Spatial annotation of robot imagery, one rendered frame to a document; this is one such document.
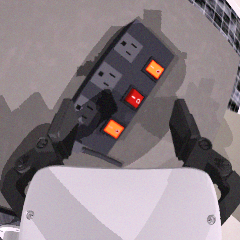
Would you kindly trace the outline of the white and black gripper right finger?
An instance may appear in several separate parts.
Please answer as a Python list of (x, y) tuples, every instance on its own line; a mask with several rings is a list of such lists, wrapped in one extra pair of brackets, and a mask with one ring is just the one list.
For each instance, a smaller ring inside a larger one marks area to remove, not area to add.
[(221, 192), (218, 205), (222, 226), (240, 204), (240, 176), (226, 158), (212, 149), (211, 141), (201, 137), (184, 99), (175, 100), (169, 127), (176, 157), (184, 162), (182, 167), (205, 171), (212, 183), (217, 184)]

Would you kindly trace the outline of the black power strip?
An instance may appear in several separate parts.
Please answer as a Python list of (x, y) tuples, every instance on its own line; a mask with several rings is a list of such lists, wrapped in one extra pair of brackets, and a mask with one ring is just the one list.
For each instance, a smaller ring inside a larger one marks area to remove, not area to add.
[(122, 167), (107, 154), (174, 57), (139, 20), (126, 25), (72, 98), (79, 120), (72, 151)]

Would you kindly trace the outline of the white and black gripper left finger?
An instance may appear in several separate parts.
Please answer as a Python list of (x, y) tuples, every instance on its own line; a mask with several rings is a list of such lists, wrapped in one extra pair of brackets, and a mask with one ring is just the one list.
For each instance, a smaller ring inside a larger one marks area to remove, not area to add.
[(63, 99), (51, 125), (49, 133), (39, 137), (34, 148), (19, 157), (15, 167), (0, 180), (0, 192), (20, 220), (26, 198), (24, 191), (35, 173), (47, 166), (64, 165), (63, 160), (71, 156), (79, 126), (73, 100)]

